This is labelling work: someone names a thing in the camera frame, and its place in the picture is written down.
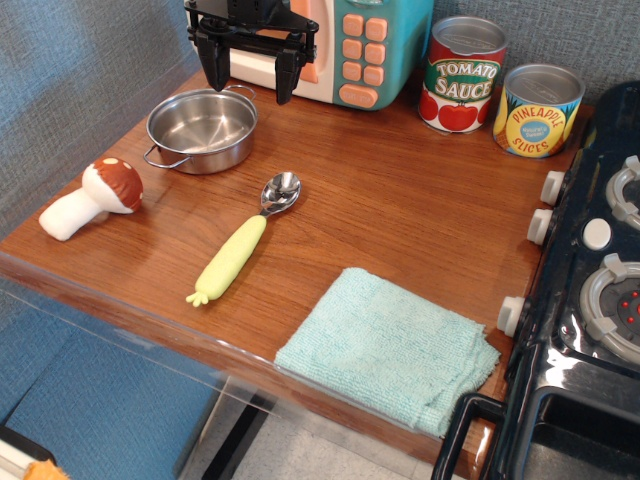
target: toy kitchen counter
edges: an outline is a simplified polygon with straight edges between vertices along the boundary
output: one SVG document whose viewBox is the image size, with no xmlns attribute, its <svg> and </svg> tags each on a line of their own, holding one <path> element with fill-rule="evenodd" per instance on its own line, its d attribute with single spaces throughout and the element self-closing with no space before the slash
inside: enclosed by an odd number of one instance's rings
<svg viewBox="0 0 640 480">
<path fill-rule="evenodd" d="M 425 125 L 420 82 L 412 77 L 377 112 L 299 97 L 278 106 L 273 91 L 252 87 L 259 116 L 253 149 L 210 175 L 148 165 L 145 119 L 104 154 L 138 171 L 141 208 L 58 241 L 38 223 L 45 205 L 0 245 L 0 273 L 434 463 L 440 439 L 284 375 L 276 353 L 340 273 L 360 267 L 484 324 L 501 356 L 480 392 L 502 400 L 513 341 L 498 331 L 498 312 L 505 296 L 531 287 L 541 250 L 526 236 L 542 207 L 541 185 L 550 170 L 571 165 L 592 109 L 580 108 L 565 151 L 526 159 L 493 141 L 491 121 L 466 135 Z M 207 88 L 201 72 L 181 91 L 200 88 Z M 259 212 L 265 182 L 285 171 L 302 182 L 296 204 L 269 218 L 224 295 L 194 308 L 185 297 L 202 269 Z M 79 177 L 58 196 L 80 184 Z M 474 476 L 489 431 L 474 425 L 458 473 Z"/>
</svg>

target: dish towel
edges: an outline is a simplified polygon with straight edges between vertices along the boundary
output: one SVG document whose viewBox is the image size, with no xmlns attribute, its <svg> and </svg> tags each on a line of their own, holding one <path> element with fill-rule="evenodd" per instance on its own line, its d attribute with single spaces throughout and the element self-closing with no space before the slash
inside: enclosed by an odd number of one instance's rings
<svg viewBox="0 0 640 480">
<path fill-rule="evenodd" d="M 412 430 L 443 436 L 499 353 L 483 325 L 360 268 L 345 269 L 275 364 Z"/>
</svg>

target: tile floor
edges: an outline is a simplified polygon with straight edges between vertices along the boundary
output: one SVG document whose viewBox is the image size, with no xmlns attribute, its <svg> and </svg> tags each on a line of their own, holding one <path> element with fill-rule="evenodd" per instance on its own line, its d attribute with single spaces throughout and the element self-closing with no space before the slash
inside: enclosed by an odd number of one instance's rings
<svg viewBox="0 0 640 480">
<path fill-rule="evenodd" d="M 211 457 L 242 413 L 224 397 L 181 480 L 200 480 Z M 298 407 L 278 402 L 233 480 L 428 480 L 432 466 Z"/>
</svg>

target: white knob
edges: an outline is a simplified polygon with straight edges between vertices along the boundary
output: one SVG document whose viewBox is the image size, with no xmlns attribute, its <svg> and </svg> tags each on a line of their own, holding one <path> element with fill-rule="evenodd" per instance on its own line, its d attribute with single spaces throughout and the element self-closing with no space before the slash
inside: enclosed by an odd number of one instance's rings
<svg viewBox="0 0 640 480">
<path fill-rule="evenodd" d="M 556 172 L 551 170 L 547 173 L 547 179 L 542 186 L 542 193 L 540 194 L 540 200 L 544 203 L 555 206 L 558 201 L 558 194 L 564 181 L 564 172 Z"/>
<path fill-rule="evenodd" d="M 594 218 L 584 227 L 582 240 L 590 250 L 602 250 L 611 241 L 611 227 L 606 220 Z"/>
<path fill-rule="evenodd" d="M 532 241 L 536 245 L 542 245 L 544 243 L 544 237 L 549 230 L 549 224 L 551 223 L 551 214 L 553 210 L 536 209 L 529 223 L 529 231 L 527 232 L 527 240 Z"/>
<path fill-rule="evenodd" d="M 524 298 L 504 297 L 498 314 L 498 330 L 502 330 L 507 337 L 513 337 L 523 308 Z"/>
</svg>

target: yellow spoon handle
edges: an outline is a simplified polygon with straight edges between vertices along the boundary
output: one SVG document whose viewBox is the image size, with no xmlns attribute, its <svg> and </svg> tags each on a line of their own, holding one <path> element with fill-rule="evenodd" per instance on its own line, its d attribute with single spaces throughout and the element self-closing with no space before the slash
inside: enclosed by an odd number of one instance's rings
<svg viewBox="0 0 640 480">
<path fill-rule="evenodd" d="M 253 253 L 267 226 L 267 219 L 254 215 L 229 237 L 196 281 L 196 291 L 186 300 L 194 307 L 216 300 L 229 288 Z"/>
</svg>

